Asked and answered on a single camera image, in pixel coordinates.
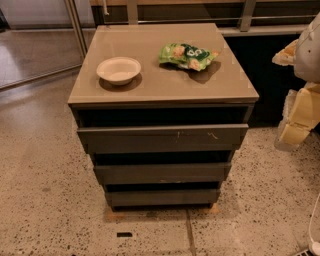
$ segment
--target white object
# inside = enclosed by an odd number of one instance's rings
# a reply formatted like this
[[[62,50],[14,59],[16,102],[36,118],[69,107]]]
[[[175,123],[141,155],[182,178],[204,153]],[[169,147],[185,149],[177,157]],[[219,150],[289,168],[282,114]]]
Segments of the white object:
[[[320,13],[301,33],[294,56],[294,73],[307,82],[320,83]]]
[[[132,58],[115,57],[103,61],[97,68],[97,75],[113,85],[124,85],[141,71],[140,63]]]

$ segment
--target speckled floor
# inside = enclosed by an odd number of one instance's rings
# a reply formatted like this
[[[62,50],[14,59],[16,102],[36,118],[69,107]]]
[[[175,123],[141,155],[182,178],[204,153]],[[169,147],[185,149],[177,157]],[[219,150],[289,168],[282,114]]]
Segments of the speckled floor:
[[[273,147],[276,128],[250,129],[210,210],[113,213],[66,104],[76,76],[0,93],[1,256],[289,256],[307,247],[320,192],[318,135],[287,153]],[[318,240],[319,217],[320,206],[311,228]]]

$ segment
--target drawer front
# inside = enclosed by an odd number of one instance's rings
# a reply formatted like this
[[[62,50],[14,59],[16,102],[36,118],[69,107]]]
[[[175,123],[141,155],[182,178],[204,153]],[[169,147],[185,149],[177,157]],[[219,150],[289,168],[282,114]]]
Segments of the drawer front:
[[[248,125],[79,128],[88,154],[238,149]]]
[[[230,163],[95,166],[100,184],[224,181]]]
[[[113,192],[107,193],[106,198],[111,207],[211,204],[217,201],[219,193],[218,189]]]

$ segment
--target black panel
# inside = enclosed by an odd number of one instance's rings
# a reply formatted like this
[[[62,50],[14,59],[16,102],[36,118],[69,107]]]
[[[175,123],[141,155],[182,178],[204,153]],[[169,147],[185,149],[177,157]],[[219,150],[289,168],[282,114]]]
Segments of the black panel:
[[[190,182],[190,183],[168,183],[168,184],[122,184],[106,185],[108,192],[127,191],[161,191],[161,190],[189,190],[189,189],[218,189],[219,182]]]
[[[162,152],[95,155],[97,165],[227,162],[231,151]]]
[[[271,61],[277,52],[297,38],[299,35],[225,38],[260,95],[249,120],[250,126],[278,125],[288,91],[305,85],[305,81],[294,75],[293,67]]]
[[[82,127],[241,124],[248,107],[79,110]]]

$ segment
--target snack bag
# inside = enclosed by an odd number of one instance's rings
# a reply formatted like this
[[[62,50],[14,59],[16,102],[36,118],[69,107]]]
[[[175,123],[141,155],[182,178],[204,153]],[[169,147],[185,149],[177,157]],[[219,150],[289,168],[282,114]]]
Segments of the snack bag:
[[[219,55],[218,52],[210,52],[188,44],[166,44],[160,50],[159,63],[173,63],[179,68],[205,69]]]

